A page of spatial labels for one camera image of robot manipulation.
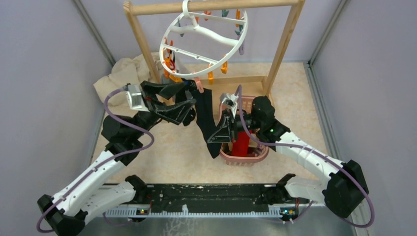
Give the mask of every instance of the white wall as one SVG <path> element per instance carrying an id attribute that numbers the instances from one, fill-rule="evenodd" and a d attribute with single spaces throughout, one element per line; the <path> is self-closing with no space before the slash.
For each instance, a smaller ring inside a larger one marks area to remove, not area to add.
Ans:
<path id="1" fill-rule="evenodd" d="M 353 0 L 314 65 L 343 159 L 361 164 L 376 235 L 415 235 L 417 1 Z"/>
<path id="2" fill-rule="evenodd" d="M 40 235 L 37 199 L 90 160 L 110 66 L 69 0 L 1 1 L 0 32 L 0 235 Z"/>
<path id="3" fill-rule="evenodd" d="M 133 0 L 134 4 L 181 2 L 182 0 Z M 82 0 L 92 20 L 116 60 L 135 57 L 140 49 L 123 12 L 124 0 Z M 306 0 L 284 60 L 309 60 L 340 0 Z M 289 7 L 254 8 L 248 10 L 249 31 L 245 41 L 245 54 L 234 55 L 231 61 L 272 61 L 287 19 Z M 231 10 L 229 17 L 234 17 Z M 158 51 L 162 35 L 179 13 L 141 16 L 139 20 L 152 51 Z M 202 26 L 219 34 L 235 38 L 235 26 L 200 21 Z M 219 52 L 215 43 L 186 34 L 173 37 L 175 45 L 190 48 L 211 58 L 220 58 L 228 50 Z"/>

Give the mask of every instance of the wooden frame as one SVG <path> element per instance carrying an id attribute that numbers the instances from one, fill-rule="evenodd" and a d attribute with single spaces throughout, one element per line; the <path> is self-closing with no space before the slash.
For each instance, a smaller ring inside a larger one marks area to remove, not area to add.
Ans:
<path id="1" fill-rule="evenodd" d="M 291 6 L 290 13 L 285 23 L 284 30 L 279 40 L 278 48 L 276 49 L 275 57 L 272 61 L 271 69 L 268 75 L 261 76 L 234 76 L 234 77 L 220 77 L 215 78 L 214 85 L 209 85 L 202 79 L 202 83 L 206 88 L 213 90 L 213 97 L 215 97 L 216 89 L 222 89 L 221 92 L 234 92 L 237 84 L 242 84 L 244 95 L 253 96 L 268 96 L 273 102 L 270 96 L 271 88 L 275 77 L 278 73 L 278 69 L 284 58 L 285 51 L 290 43 L 291 36 L 294 28 L 297 24 L 298 17 L 301 13 L 305 0 L 208 0 L 208 1 L 190 1 L 188 3 L 189 11 L 210 11 L 210 10 L 222 10 L 222 9 L 237 9 L 237 8 L 255 8 L 255 7 L 271 7 L 271 6 Z M 145 34 L 139 23 L 138 17 L 140 15 L 154 15 L 165 13 L 181 13 L 182 2 L 176 3 L 159 3 L 159 4 L 147 4 L 147 5 L 133 5 L 132 2 L 126 1 L 123 4 L 124 12 L 127 20 L 132 27 L 133 34 L 136 41 L 144 55 L 145 61 L 149 67 L 151 76 L 160 83 L 161 78 L 159 76 L 158 69 L 155 62 L 152 59 L 148 42 Z"/>

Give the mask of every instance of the marble-patterned surface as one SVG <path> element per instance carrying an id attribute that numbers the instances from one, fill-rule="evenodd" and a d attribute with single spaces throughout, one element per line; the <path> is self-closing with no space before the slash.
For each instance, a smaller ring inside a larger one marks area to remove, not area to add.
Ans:
<path id="1" fill-rule="evenodd" d="M 196 70 L 199 66 L 187 65 L 190 70 Z M 270 63 L 229 64 L 228 75 L 267 74 L 269 67 Z M 327 152 L 303 64 L 283 63 L 271 93 L 276 118 L 301 139 Z M 135 114 L 128 107 L 110 109 L 118 115 Z M 212 159 L 195 122 L 188 127 L 161 123 L 151 132 L 155 136 L 154 145 L 139 153 L 129 166 L 114 175 L 109 182 L 121 182 L 129 175 L 137 175 L 146 183 L 275 183 L 287 173 L 315 178 L 292 159 L 274 151 L 270 151 L 264 161 L 252 167 L 229 166 L 221 157 Z M 150 138 L 145 135 L 140 141 L 147 144 Z M 106 143 L 100 136 L 93 160 Z"/>

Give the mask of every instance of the pink basket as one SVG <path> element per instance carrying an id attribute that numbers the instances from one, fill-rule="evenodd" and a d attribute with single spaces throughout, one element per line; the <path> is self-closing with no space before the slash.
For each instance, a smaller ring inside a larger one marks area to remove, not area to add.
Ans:
<path id="1" fill-rule="evenodd" d="M 252 101 L 255 99 L 254 96 L 242 96 L 242 109 L 247 111 L 248 113 L 252 110 Z M 221 113 L 225 110 L 226 107 L 220 103 L 219 106 L 219 119 L 221 118 Z M 222 149 L 220 150 L 220 156 L 226 160 L 227 165 L 231 166 L 253 166 L 254 163 L 260 162 L 266 158 L 269 152 L 269 148 L 264 145 L 258 145 L 257 149 L 260 153 L 254 152 L 255 156 L 229 156 L 223 150 L 227 144 L 222 145 Z"/>

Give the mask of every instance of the beige cloth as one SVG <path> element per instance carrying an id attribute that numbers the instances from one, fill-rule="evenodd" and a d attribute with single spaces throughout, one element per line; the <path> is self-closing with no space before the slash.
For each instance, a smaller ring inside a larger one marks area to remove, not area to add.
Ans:
<path id="1" fill-rule="evenodd" d="M 158 53 L 152 53 L 153 60 L 156 63 L 159 74 L 163 74 L 164 70 L 159 60 Z M 107 95 L 126 84 L 139 85 L 143 81 L 150 81 L 150 71 L 143 54 L 134 59 L 122 58 L 112 68 L 112 73 L 102 77 L 96 83 L 94 88 L 98 97 L 102 102 Z M 127 105 L 126 94 L 119 93 L 109 100 L 109 106 Z"/>

